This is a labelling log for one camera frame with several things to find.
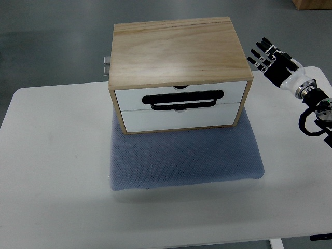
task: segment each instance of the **table leg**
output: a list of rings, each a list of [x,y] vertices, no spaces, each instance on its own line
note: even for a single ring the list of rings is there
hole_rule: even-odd
[[[271,249],[284,249],[281,239],[270,240]]]

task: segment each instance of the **white drawer front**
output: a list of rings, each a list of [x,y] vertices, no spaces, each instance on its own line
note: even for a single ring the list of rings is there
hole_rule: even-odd
[[[226,82],[214,84],[191,85],[185,89],[176,89],[174,87],[157,87],[130,90],[116,90],[116,98],[121,111],[151,109],[150,105],[142,103],[142,98],[146,95],[181,93],[223,90],[224,96],[218,99],[217,104],[237,103],[242,99],[247,81]]]
[[[222,126],[234,123],[240,103],[207,108],[174,110],[132,110],[121,112],[127,132]]]

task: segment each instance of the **blue cushion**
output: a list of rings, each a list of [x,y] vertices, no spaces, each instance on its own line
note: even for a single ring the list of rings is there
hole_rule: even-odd
[[[124,135],[113,111],[112,190],[261,178],[264,168],[245,110],[238,125]]]

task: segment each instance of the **wooden lid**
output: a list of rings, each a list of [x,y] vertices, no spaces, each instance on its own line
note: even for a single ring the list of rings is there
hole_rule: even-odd
[[[229,17],[114,25],[110,90],[252,79]]]

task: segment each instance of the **metal hinge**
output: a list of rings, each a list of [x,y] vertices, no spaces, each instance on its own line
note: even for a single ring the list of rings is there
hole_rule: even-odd
[[[109,75],[110,56],[104,57],[104,76]]]

